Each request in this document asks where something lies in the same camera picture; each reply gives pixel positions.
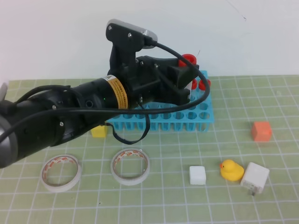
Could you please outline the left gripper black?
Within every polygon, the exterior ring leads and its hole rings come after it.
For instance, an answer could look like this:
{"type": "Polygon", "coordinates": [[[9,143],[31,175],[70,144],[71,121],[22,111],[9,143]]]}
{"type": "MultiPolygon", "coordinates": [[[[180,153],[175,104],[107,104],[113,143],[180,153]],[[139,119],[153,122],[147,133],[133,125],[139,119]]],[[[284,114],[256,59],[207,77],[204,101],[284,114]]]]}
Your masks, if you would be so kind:
{"type": "MultiPolygon", "coordinates": [[[[108,107],[135,109],[149,101],[184,105],[190,102],[189,90],[178,89],[180,68],[177,58],[136,58],[110,56],[108,107]]],[[[194,79],[198,72],[193,70],[194,79]]]]}

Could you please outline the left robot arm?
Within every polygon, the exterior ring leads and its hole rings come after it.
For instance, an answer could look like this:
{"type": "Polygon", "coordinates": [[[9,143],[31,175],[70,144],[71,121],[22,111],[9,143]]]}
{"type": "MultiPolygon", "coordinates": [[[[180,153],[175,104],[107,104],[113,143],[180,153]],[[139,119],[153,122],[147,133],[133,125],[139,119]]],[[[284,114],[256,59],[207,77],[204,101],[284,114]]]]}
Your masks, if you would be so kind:
{"type": "Polygon", "coordinates": [[[44,85],[17,101],[0,103],[0,166],[5,168],[44,148],[71,141],[121,114],[168,113],[143,109],[148,102],[173,104],[181,111],[199,104],[186,86],[202,77],[196,60],[186,56],[110,57],[107,76],[81,84],[44,85]]]}

